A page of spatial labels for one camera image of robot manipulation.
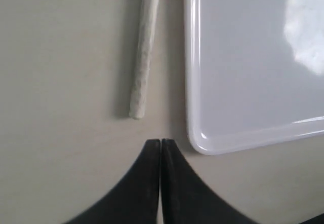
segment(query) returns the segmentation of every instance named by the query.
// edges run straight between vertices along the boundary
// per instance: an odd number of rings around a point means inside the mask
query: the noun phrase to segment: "beige surface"
[[[217,157],[185,132],[182,0],[160,0],[146,116],[127,119],[141,0],[0,0],[0,217],[57,224],[102,197],[143,142],[173,137],[261,223],[324,210],[323,137]]]

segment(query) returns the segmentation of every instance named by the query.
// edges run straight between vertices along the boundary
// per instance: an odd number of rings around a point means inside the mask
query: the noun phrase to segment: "white tray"
[[[324,132],[324,0],[185,0],[188,134],[216,155]]]

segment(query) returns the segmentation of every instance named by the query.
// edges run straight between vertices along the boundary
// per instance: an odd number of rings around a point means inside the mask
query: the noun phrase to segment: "table surface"
[[[260,223],[323,212],[323,137],[214,157],[190,146],[183,0],[160,0],[146,116],[128,119],[140,3],[0,0],[2,223],[69,220],[119,181],[146,139],[163,137]]]

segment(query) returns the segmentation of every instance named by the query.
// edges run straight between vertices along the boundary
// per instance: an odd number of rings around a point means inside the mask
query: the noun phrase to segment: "white stick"
[[[148,74],[154,42],[157,7],[158,0],[142,0],[135,79],[130,105],[130,117],[133,119],[141,119],[145,114]]]

